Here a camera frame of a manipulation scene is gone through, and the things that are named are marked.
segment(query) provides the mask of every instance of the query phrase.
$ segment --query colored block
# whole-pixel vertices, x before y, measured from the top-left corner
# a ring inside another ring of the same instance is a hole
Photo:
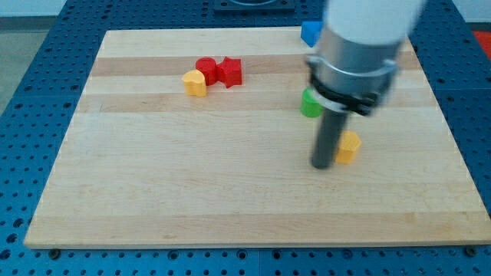
[[[222,63],[216,65],[218,80],[230,88],[242,84],[242,67],[240,59],[225,57]]]
[[[322,21],[303,21],[300,37],[308,46],[314,47],[321,37]]]
[[[196,69],[205,75],[206,85],[214,84],[216,78],[216,61],[211,57],[202,57],[196,62]]]
[[[302,93],[302,105],[300,111],[304,116],[314,118],[322,114],[323,107],[311,95],[311,88],[305,88]]]
[[[360,147],[361,139],[354,131],[343,131],[338,144],[336,163],[351,164],[356,158]]]
[[[183,84],[186,94],[190,96],[205,97],[205,76],[199,70],[191,70],[183,75]]]

